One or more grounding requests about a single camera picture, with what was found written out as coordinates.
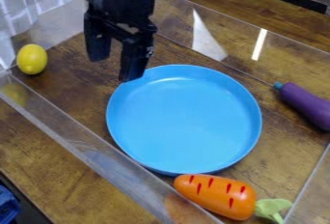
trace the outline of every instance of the purple eggplant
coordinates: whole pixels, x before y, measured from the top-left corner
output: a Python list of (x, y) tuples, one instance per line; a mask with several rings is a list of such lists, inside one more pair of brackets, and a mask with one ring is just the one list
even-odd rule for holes
[(283, 101), (293, 106), (303, 116), (323, 130), (330, 131), (330, 101), (317, 97), (293, 82), (277, 82), (274, 88), (279, 91)]

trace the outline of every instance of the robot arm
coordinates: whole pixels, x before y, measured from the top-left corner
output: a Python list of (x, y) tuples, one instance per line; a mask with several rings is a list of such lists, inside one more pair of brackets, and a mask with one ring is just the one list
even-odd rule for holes
[[(91, 61), (110, 56), (111, 41), (123, 44), (119, 79), (124, 82), (139, 78), (154, 54), (154, 34), (158, 32), (150, 21), (155, 0), (88, 0), (84, 16), (84, 34)], [(126, 30), (119, 24), (134, 27)]]

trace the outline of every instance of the toy vegetable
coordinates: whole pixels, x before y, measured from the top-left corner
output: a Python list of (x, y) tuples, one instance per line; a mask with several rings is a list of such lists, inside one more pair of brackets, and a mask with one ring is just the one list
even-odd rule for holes
[(297, 84), (287, 82), (274, 84), (281, 98), (287, 102), (323, 130), (330, 131), (330, 101), (307, 92)]
[(234, 220), (246, 220), (254, 214), (283, 223), (278, 212), (291, 207), (283, 199), (257, 201), (257, 193), (247, 183), (222, 177), (182, 175), (175, 179), (174, 187), (203, 208)]

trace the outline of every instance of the orange carrot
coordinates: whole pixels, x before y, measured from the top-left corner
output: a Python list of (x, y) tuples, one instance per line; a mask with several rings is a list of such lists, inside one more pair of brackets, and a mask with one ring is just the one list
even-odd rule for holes
[(234, 220), (246, 220), (255, 214), (283, 223), (278, 212), (291, 206), (285, 199), (257, 201), (251, 185), (211, 175), (182, 175), (175, 179), (174, 187), (203, 208)]

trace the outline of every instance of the blue plate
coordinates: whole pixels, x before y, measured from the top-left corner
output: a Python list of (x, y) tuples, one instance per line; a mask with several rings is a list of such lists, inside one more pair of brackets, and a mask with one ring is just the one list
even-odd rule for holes
[(106, 119), (128, 156), (172, 176), (231, 166), (262, 131), (259, 105), (244, 87), (219, 71), (188, 65), (148, 69), (122, 84)]

